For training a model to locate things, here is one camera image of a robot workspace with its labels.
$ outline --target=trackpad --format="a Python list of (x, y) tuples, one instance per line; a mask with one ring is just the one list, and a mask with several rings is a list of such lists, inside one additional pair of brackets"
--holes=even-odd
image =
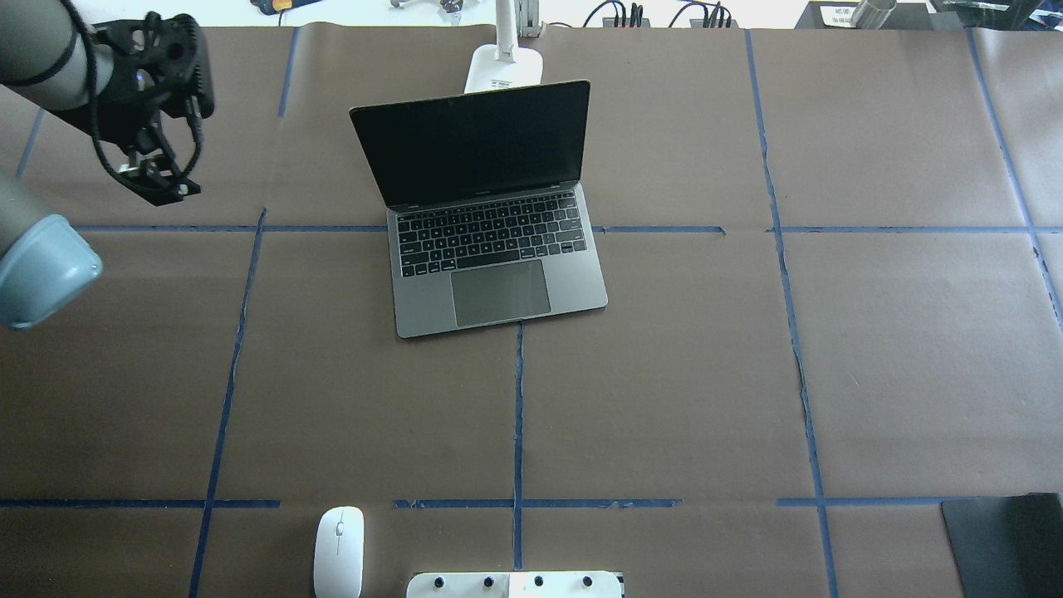
[(451, 288), (458, 326), (509, 321), (550, 311), (546, 277), (539, 259), (454, 272)]

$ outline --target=white stand base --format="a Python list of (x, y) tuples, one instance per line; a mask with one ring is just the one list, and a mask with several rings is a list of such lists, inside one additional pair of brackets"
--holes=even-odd
[(623, 598), (624, 584), (608, 571), (420, 574), (406, 598)]
[(513, 48), (514, 62), (495, 59), (497, 46), (486, 44), (472, 53), (466, 93), (542, 83), (542, 54), (532, 48)]

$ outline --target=white label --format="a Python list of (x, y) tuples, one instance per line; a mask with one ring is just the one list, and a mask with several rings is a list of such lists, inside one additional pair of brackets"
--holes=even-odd
[(820, 13), (823, 15), (823, 24), (827, 27), (846, 27), (853, 29), (853, 6), (820, 6)]

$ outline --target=space bar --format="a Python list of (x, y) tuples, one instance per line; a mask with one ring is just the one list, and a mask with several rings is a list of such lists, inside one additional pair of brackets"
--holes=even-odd
[(513, 261), (520, 258), (521, 258), (521, 252), (516, 249), (513, 249), (512, 251), (501, 251), (499, 253), (480, 253), (479, 255), (458, 257), (458, 267), (474, 268), (476, 266), (487, 266), (488, 263), (501, 263), (502, 261)]

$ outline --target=laptop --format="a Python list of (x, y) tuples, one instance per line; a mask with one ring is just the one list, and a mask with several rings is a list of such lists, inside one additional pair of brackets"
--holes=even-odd
[(399, 337), (604, 308), (579, 174), (590, 83), (354, 107)]

